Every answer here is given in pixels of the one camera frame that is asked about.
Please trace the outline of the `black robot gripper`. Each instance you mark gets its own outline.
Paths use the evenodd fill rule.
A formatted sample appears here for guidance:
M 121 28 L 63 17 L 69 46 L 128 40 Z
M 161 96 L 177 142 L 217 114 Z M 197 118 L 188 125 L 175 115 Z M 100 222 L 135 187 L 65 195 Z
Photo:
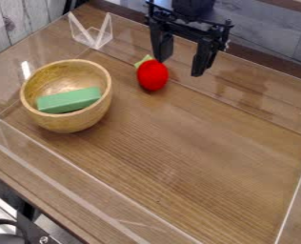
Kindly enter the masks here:
M 201 38 L 197 42 L 196 53 L 192 59 L 191 75 L 199 77 L 211 67 L 217 50 L 228 48 L 232 20 L 217 13 L 217 0 L 145 0 L 148 16 L 165 22 L 175 23 L 204 34 L 211 35 L 216 43 Z M 152 55 L 163 63 L 173 52 L 173 36 L 165 26 L 155 21 L 149 22 L 149 41 Z

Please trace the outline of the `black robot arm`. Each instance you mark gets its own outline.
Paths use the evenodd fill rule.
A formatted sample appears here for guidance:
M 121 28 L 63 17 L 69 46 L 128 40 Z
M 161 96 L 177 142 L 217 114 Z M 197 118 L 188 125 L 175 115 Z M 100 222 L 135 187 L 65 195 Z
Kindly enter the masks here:
M 229 41 L 232 20 L 215 17 L 215 0 L 171 0 L 163 7 L 155 0 L 145 0 L 147 23 L 152 55 L 163 63 L 173 54 L 175 35 L 197 44 L 192 57 L 191 75 L 199 77 L 211 68 L 216 54 Z

